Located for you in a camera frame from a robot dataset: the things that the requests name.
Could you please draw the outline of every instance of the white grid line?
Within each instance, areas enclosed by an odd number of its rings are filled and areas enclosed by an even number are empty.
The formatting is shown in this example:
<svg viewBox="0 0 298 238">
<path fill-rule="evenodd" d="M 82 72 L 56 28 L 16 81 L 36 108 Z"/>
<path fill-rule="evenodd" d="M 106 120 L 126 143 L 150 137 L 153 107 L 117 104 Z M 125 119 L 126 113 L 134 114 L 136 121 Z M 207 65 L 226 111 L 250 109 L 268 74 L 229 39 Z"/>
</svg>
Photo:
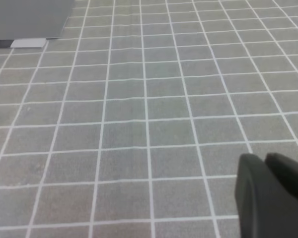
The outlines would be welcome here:
<svg viewBox="0 0 298 238">
<path fill-rule="evenodd" d="M 223 7 L 221 1 L 218 0 L 218 2 L 220 3 L 222 9 L 224 10 L 224 12 L 225 12 L 226 16 L 228 17 L 228 19 L 229 19 L 229 21 L 230 21 L 232 27 L 233 27 L 234 30 L 235 30 L 236 28 L 235 28 L 234 24 L 232 23 L 232 21 L 230 20 L 230 17 L 229 17 L 229 15 L 228 15 L 228 13 L 225 11 L 225 9 L 224 9 L 224 7 Z M 265 27 L 264 23 L 261 21 L 261 19 L 260 19 L 259 16 L 257 15 L 256 11 L 255 11 L 254 9 L 252 9 L 252 11 L 253 11 L 254 14 L 258 17 L 258 19 L 259 19 L 259 21 L 261 22 L 261 24 Z M 270 94 L 272 100 L 274 101 L 274 103 L 275 103 L 275 105 L 276 105 L 276 107 L 277 107 L 279 113 L 282 114 L 282 113 L 283 113 L 282 109 L 280 108 L 280 106 L 279 106 L 279 104 L 278 104 L 278 102 L 277 102 L 275 96 L 274 96 L 273 93 L 270 91 L 270 89 L 269 89 L 269 87 L 268 87 L 268 85 L 267 85 L 267 83 L 266 83 L 266 81 L 265 81 L 263 75 L 261 74 L 261 72 L 260 72 L 260 70 L 258 69 L 257 65 L 255 64 L 253 58 L 251 57 L 251 55 L 250 55 L 250 53 L 249 53 L 247 47 L 245 46 L 245 44 L 244 44 L 242 38 L 240 37 L 240 35 L 239 35 L 239 33 L 238 33 L 237 31 L 236 31 L 236 34 L 237 34 L 239 40 L 241 41 L 243 47 L 245 48 L 246 53 L 247 53 L 247 55 L 249 56 L 249 58 L 250 58 L 250 60 L 251 60 L 251 62 L 252 62 L 252 64 L 253 64 L 253 66 L 255 67 L 257 73 L 259 74 L 259 76 L 260 76 L 260 78 L 261 78 L 261 80 L 262 80 L 262 82 L 263 82 L 265 88 L 267 89 L 267 91 L 268 91 L 268 93 Z M 296 137 L 296 135 L 295 135 L 293 129 L 291 128 L 290 124 L 288 123 L 288 121 L 287 121 L 285 115 L 282 114 L 281 116 L 282 116 L 282 118 L 283 118 L 283 120 L 284 120 L 284 122 L 285 122 L 285 124 L 286 124 L 286 126 L 287 126 L 287 128 L 288 128 L 288 130 L 290 131 L 292 137 L 294 138 L 294 140 L 295 140 L 295 142 L 296 142 L 296 144 L 297 144 L 297 146 L 298 146 L 298 139 L 297 139 L 297 137 Z"/>
<path fill-rule="evenodd" d="M 288 143 L 288 142 L 295 142 L 295 140 L 294 139 L 249 140 L 250 144 Z M 199 146 L 235 145 L 235 144 L 246 144 L 246 142 L 245 141 L 210 142 L 210 143 L 200 143 Z M 196 147 L 196 144 L 157 145 L 157 146 L 151 146 L 150 149 L 183 148 L 183 147 Z M 130 146 L 130 147 L 103 148 L 102 151 L 117 151 L 117 150 L 130 150 L 130 149 L 147 149 L 147 147 L 146 146 Z M 98 151 L 98 149 L 76 149 L 76 150 L 52 151 L 52 154 L 97 152 L 97 151 Z M 23 152 L 23 153 L 9 153 L 9 154 L 4 154 L 3 156 L 4 157 L 14 157 L 14 156 L 28 156 L 28 155 L 48 155 L 48 154 L 49 154 L 49 152 Z"/>
<path fill-rule="evenodd" d="M 95 221 L 95 211 L 96 211 L 96 205 L 97 205 L 97 193 L 98 193 L 98 184 L 99 184 L 98 177 L 99 177 L 99 170 L 100 170 L 101 152 L 103 149 L 102 145 L 103 145 L 103 136 L 104 136 L 106 100 L 107 100 L 107 92 L 108 92 L 109 69 L 110 69 L 110 60 L 111 60 L 112 39 L 113 39 L 112 36 L 113 36 L 113 32 L 114 32 L 115 5 L 116 5 L 116 0 L 113 0 L 113 11 L 112 11 L 112 18 L 111 18 L 112 25 L 111 25 L 111 29 L 110 29 L 110 40 L 109 40 L 109 50 L 108 50 L 107 71 L 106 71 L 106 83 L 105 83 L 101 127 L 100 127 L 100 134 L 99 134 L 97 164 L 96 164 L 95 180 L 94 180 L 94 193 L 93 193 L 92 207 L 91 207 L 91 213 L 90 213 L 90 224 L 89 224 L 89 229 L 88 229 L 88 238 L 93 237 L 93 223 Z"/>
<path fill-rule="evenodd" d="M 155 225 L 154 225 L 154 205 L 153 205 L 153 185 L 152 185 L 152 167 L 151 167 L 151 151 L 150 151 L 150 134 L 149 134 L 149 116 L 148 116 L 148 96 L 147 96 L 147 74 L 145 62 L 145 44 L 144 44 L 144 29 L 143 29 L 143 15 L 142 15 L 142 2 L 139 0 L 140 12 L 140 32 L 141 32 L 141 48 L 142 48 L 142 62 L 143 62 L 143 76 L 144 76 L 144 103 L 145 103 L 145 118 L 146 118 L 146 145 L 147 145 L 147 167 L 149 178 L 149 203 L 150 203 L 150 229 L 151 238 L 155 238 Z"/>
<path fill-rule="evenodd" d="M 177 43 L 176 43 L 176 40 L 175 40 L 173 25 L 171 24 L 171 16 L 170 16 L 169 6 L 167 4 L 167 0 L 165 0 L 165 3 L 166 3 L 168 16 L 169 16 L 169 23 L 170 23 L 171 32 L 172 32 L 173 43 L 174 43 L 174 46 L 175 46 L 178 65 L 179 65 L 179 69 L 180 69 L 180 75 L 181 75 L 181 79 L 182 79 L 182 86 L 183 86 L 183 89 L 184 89 L 184 94 L 186 96 L 186 104 L 187 104 L 187 108 L 188 108 L 188 111 L 189 111 L 191 129 L 192 129 L 192 132 L 193 132 L 194 142 L 196 144 L 196 150 L 197 150 L 197 154 L 198 154 L 198 157 L 199 157 L 202 176 L 205 177 L 206 172 L 205 172 L 205 169 L 204 169 L 201 150 L 200 150 L 200 147 L 198 145 L 199 140 L 198 140 L 198 136 L 197 136 L 197 133 L 196 133 L 195 123 L 194 123 L 194 120 L 192 118 L 193 116 L 192 116 L 192 111 L 191 111 L 191 105 L 190 105 L 190 101 L 189 101 L 189 97 L 188 97 L 188 93 L 187 93 L 186 83 L 185 83 L 185 80 L 184 80 L 184 74 L 183 74 L 182 65 L 181 65 L 181 62 L 180 62 L 179 51 L 178 51 Z M 207 198 L 208 198 L 208 204 L 209 204 L 210 213 L 211 213 L 211 217 L 212 217 L 212 221 L 213 221 L 213 225 L 214 225 L 215 235 L 216 235 L 217 238 L 220 238 L 221 236 L 220 236 L 220 231 L 219 231 L 219 228 L 218 228 L 218 223 L 215 219 L 216 214 L 215 214 L 215 209 L 214 209 L 214 205 L 213 205 L 213 201 L 212 201 L 212 197 L 211 197 L 211 191 L 210 191 L 210 188 L 209 188 L 209 183 L 208 183 L 207 179 L 205 179 L 205 178 L 203 179 L 203 181 L 204 181 L 205 190 L 206 190 L 206 194 L 207 194 Z"/>
<path fill-rule="evenodd" d="M 56 125 L 55 130 L 54 130 L 53 139 L 52 139 L 52 142 L 51 142 L 49 154 L 48 154 L 48 157 L 47 157 L 47 160 L 46 160 L 46 163 L 45 163 L 45 167 L 44 167 L 44 170 L 43 170 L 42 178 L 40 180 L 40 185 L 37 189 L 35 202 L 34 202 L 34 205 L 33 205 L 33 210 L 32 210 L 32 214 L 31 214 L 30 221 L 29 221 L 29 226 L 28 226 L 27 231 L 26 231 L 26 238 L 30 238 L 31 229 L 33 227 L 35 215 L 37 213 L 37 209 L 38 209 L 38 206 L 39 206 L 39 200 L 40 200 L 41 192 L 42 192 L 42 188 L 43 188 L 42 184 L 44 183 L 44 180 L 45 180 L 45 177 L 46 177 L 46 174 L 47 174 L 47 171 L 48 171 L 48 167 L 49 167 L 51 156 L 52 156 L 52 151 L 54 149 L 57 133 L 59 131 L 59 124 L 61 122 L 61 118 L 62 118 L 62 114 L 63 114 L 65 99 L 66 99 L 66 96 L 67 96 L 67 93 L 68 93 L 68 90 L 69 90 L 69 87 L 70 87 L 69 82 L 71 81 L 71 77 L 72 77 L 72 74 L 73 74 L 73 71 L 74 71 L 74 65 L 75 65 L 75 62 L 76 62 L 77 55 L 78 55 L 78 48 L 79 48 L 79 44 L 80 44 L 82 34 L 83 34 L 83 28 L 80 31 L 79 40 L 78 40 L 78 43 L 77 43 L 76 52 L 75 52 L 74 59 L 73 59 L 73 64 L 72 64 L 71 71 L 70 71 L 70 74 L 69 74 L 69 78 L 68 78 L 68 81 L 67 81 L 68 83 L 66 85 L 65 92 L 64 92 L 64 95 L 63 95 L 63 100 L 62 100 L 61 109 L 60 109 L 60 113 L 59 113 L 58 120 L 57 120 L 57 125 Z"/>
<path fill-rule="evenodd" d="M 179 217 L 179 218 L 156 218 L 155 223 L 158 222 L 180 222 L 180 221 L 205 221 L 211 220 L 210 216 L 201 216 L 201 217 Z M 237 215 L 223 215 L 215 216 L 217 220 L 235 220 L 238 219 Z M 113 225 L 113 224 L 127 224 L 127 223 L 149 223 L 150 219 L 124 219 L 124 220 L 113 220 L 113 221 L 98 221 L 94 222 L 93 225 Z M 59 224 L 39 224 L 33 225 L 34 229 L 38 228 L 61 228 L 61 227 L 84 227 L 88 226 L 88 222 L 77 222 L 77 223 L 59 223 Z M 28 226 L 5 226 L 0 227 L 0 231 L 9 231 L 9 230 L 20 230 L 26 229 Z"/>
</svg>

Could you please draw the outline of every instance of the floor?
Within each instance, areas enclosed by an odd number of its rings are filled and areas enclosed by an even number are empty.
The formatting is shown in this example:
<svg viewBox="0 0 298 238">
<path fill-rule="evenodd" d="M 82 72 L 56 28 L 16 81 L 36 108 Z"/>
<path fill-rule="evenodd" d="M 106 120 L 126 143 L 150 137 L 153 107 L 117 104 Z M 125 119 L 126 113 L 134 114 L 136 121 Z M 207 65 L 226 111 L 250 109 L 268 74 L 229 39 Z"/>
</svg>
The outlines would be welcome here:
<svg viewBox="0 0 298 238">
<path fill-rule="evenodd" d="M 0 50 L 0 238 L 238 238 L 238 157 L 272 151 L 298 161 L 298 0 L 78 0 Z"/>
</svg>

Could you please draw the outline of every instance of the black plastic part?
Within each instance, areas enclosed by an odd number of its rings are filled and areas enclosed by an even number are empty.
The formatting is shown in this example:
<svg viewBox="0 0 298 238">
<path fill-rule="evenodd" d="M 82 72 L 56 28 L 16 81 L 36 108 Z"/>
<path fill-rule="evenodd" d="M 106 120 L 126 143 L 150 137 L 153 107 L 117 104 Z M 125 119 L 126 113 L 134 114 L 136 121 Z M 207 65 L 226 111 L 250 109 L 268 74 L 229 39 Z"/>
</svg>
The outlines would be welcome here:
<svg viewBox="0 0 298 238">
<path fill-rule="evenodd" d="M 298 238 L 298 200 L 255 155 L 240 157 L 235 198 L 242 238 Z"/>
<path fill-rule="evenodd" d="M 282 186 L 298 199 L 298 162 L 278 153 L 268 154 L 265 160 Z"/>
</svg>

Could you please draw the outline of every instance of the grid pattern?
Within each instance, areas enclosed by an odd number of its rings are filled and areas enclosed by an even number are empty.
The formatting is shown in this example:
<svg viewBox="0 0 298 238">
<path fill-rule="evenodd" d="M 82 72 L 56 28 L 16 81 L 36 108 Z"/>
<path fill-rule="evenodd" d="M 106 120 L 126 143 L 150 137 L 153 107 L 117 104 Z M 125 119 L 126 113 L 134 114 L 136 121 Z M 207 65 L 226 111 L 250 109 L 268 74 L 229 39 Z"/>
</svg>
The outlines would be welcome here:
<svg viewBox="0 0 298 238">
<path fill-rule="evenodd" d="M 298 161 L 298 0 L 78 0 L 0 50 L 0 236 L 236 238 L 238 157 Z"/>
</svg>

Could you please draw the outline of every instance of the black object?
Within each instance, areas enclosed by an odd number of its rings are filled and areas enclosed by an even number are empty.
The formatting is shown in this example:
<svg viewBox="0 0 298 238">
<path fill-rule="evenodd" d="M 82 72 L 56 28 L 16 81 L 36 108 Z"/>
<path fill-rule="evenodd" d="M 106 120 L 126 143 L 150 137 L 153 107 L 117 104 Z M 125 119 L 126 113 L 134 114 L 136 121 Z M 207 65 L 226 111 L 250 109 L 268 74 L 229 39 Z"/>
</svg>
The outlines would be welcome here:
<svg viewBox="0 0 298 238">
<path fill-rule="evenodd" d="M 240 156 L 235 199 L 242 238 L 298 238 L 298 163 Z"/>
</svg>

